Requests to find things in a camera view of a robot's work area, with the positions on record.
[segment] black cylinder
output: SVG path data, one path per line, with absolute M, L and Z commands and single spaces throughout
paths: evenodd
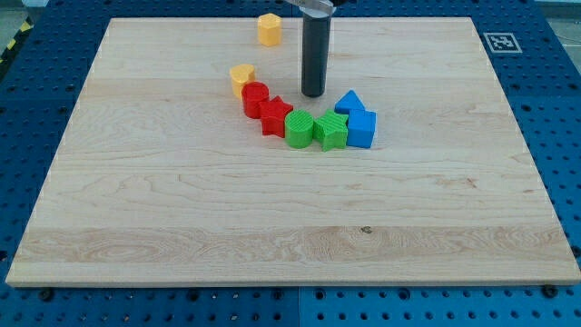
M 325 93 L 329 56 L 330 15 L 302 15 L 302 72 L 300 90 L 309 97 Z

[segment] colored block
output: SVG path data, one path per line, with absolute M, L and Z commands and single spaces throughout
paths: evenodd
M 376 121 L 377 115 L 374 112 L 351 111 L 347 122 L 347 129 L 349 130 L 347 145 L 369 149 L 373 142 Z
M 349 114 L 351 110 L 365 110 L 365 105 L 353 90 L 349 90 L 335 104 L 335 113 L 337 114 Z
M 292 111 L 292 104 L 276 96 L 270 101 L 259 103 L 261 109 L 262 135 L 275 134 L 284 137 L 284 118 Z
M 258 17 L 258 41 L 266 46 L 279 45 L 282 40 L 282 19 L 275 14 Z
M 284 118 L 285 140 L 290 147 L 301 149 L 312 143 L 312 115 L 304 110 L 291 111 Z
M 242 99 L 242 88 L 256 79 L 254 66 L 251 64 L 239 64 L 230 69 L 232 92 L 237 98 Z
M 345 148 L 347 144 L 346 114 L 337 114 L 332 110 L 315 120 L 312 137 L 322 144 L 323 151 L 332 148 Z
M 269 101 L 269 87 L 261 82 L 252 82 L 242 88 L 244 114 L 252 119 L 261 118 L 259 103 Z

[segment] red cylinder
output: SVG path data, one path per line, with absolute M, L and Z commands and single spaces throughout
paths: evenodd
M 252 118 L 261 118 L 261 108 L 258 103 L 269 101 L 269 87 L 261 82 L 252 82 L 242 88 L 242 103 L 244 113 Z

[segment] blue block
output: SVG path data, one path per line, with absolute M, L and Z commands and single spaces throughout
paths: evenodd
M 347 94 L 335 104 L 335 113 L 349 114 L 351 110 L 365 111 L 365 105 L 361 102 L 355 91 L 349 90 Z
M 347 145 L 370 148 L 377 116 L 374 112 L 351 110 L 347 121 Z

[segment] green block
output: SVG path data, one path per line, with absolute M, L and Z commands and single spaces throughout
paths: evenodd
M 315 120 L 313 138 L 323 146 L 323 151 L 332 148 L 344 149 L 347 145 L 347 114 L 337 114 L 333 110 Z
M 312 115 L 304 110 L 291 111 L 284 118 L 284 139 L 290 147 L 301 149 L 312 143 Z

